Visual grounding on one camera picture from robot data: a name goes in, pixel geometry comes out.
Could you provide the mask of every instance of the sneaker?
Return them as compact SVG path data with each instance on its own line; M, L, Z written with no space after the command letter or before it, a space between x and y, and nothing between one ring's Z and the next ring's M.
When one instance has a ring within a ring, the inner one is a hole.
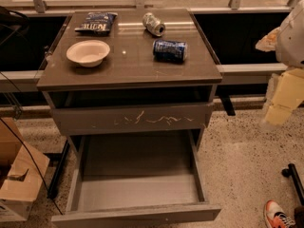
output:
M268 228L295 227L295 221L287 217L283 209L272 200L269 200L265 204L264 217Z

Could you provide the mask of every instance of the beige object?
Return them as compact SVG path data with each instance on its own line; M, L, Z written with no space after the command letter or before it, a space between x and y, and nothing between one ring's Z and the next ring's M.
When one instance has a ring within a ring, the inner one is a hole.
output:
M265 116L265 123L283 125L304 101L304 70L293 69L278 78L275 94Z
M267 86L267 91L266 91L266 102L264 103L264 106L262 108L263 114L266 115L269 106L272 104L272 99L275 95L275 91L276 91L276 87L277 87L277 83L278 83L278 78L279 75L273 73L272 77L270 78L269 82L268 82L268 86Z

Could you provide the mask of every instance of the blue snack bag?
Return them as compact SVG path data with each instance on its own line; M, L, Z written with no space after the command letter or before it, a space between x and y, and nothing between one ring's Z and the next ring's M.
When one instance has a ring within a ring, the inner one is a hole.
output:
M90 12L84 22L75 28L75 31L107 35L111 31L116 16L117 13L114 12Z

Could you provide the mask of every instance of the orange shoe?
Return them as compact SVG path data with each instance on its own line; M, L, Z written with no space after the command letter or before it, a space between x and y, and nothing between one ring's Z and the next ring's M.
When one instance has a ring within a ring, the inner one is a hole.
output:
M295 227L295 222L290 217L287 217L283 209L272 200L265 204L264 217L268 228Z

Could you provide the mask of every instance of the white bowl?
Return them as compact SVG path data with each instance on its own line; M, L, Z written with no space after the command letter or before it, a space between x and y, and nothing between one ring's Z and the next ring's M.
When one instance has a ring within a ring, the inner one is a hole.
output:
M107 43L89 40L71 46L66 52L66 57L83 67L95 67L103 61L109 52L110 47Z

